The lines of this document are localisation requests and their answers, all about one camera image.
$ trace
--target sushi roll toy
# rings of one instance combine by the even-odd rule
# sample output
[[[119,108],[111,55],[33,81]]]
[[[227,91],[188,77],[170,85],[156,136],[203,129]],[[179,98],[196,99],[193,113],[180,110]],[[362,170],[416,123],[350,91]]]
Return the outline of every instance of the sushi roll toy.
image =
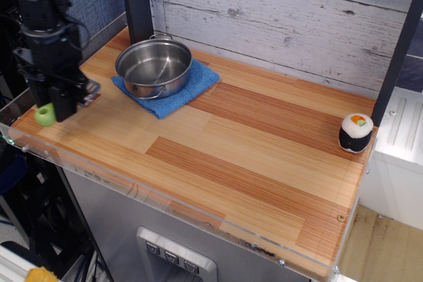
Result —
[[[342,121],[339,131],[339,145],[345,151],[362,152],[369,144],[373,120],[365,114],[349,114]]]

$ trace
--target button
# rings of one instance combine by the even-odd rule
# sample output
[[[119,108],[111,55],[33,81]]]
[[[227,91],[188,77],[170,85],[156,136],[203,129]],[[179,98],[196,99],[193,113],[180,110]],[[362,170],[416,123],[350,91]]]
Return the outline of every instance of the button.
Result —
[[[160,249],[158,246],[155,246],[154,244],[146,241],[148,251],[150,251],[152,254],[160,255]]]
[[[198,274],[198,266],[196,266],[195,264],[192,264],[186,260],[184,260],[184,267],[185,269],[187,269],[189,272],[191,273],[195,273]]]
[[[173,264],[179,264],[178,256],[171,254],[169,251],[165,250],[165,257],[167,261],[172,262]]]

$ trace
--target yellow object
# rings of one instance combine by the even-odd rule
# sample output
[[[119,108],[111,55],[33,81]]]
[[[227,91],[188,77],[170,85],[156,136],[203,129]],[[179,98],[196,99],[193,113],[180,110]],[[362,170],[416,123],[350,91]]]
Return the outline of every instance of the yellow object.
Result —
[[[36,267],[28,271],[25,282],[58,282],[57,277],[44,267]]]

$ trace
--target pot rim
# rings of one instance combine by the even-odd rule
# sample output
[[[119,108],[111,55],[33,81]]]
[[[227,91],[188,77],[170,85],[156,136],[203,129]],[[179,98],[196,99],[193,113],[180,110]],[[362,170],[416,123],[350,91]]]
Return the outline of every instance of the pot rim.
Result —
[[[143,46],[150,44],[150,43],[164,43],[164,44],[174,44],[176,46],[181,47],[182,49],[184,49],[190,56],[190,63],[188,64],[188,67],[185,69],[185,71],[183,71],[180,75],[178,75],[177,77],[167,81],[167,82],[163,82],[163,83],[157,83],[157,84],[141,84],[141,83],[134,83],[132,81],[127,80],[124,76],[122,76],[118,64],[120,63],[120,61],[126,56],[128,55],[131,51],[133,51],[135,48],[142,48]],[[184,76],[191,68],[192,65],[192,52],[189,49],[188,46],[186,46],[185,44],[183,44],[182,42],[176,41],[176,40],[171,40],[171,39],[163,39],[163,38],[156,38],[156,39],[149,39],[149,40],[144,40],[144,41],[140,41],[137,43],[134,43],[130,46],[128,46],[126,49],[124,49],[122,52],[120,52],[118,58],[116,59],[115,62],[115,70],[117,72],[117,74],[127,83],[130,83],[132,85],[136,85],[136,86],[140,86],[140,87],[159,87],[159,86],[166,86],[168,84],[171,84],[175,81],[177,81],[178,79],[180,79],[182,76]]]

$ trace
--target whitewashed wood wall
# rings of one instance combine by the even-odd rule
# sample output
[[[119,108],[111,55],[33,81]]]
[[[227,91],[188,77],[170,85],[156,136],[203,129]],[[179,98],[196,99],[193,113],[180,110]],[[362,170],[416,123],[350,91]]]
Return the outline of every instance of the whitewashed wood wall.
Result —
[[[191,48],[377,98],[411,0],[151,0]]]

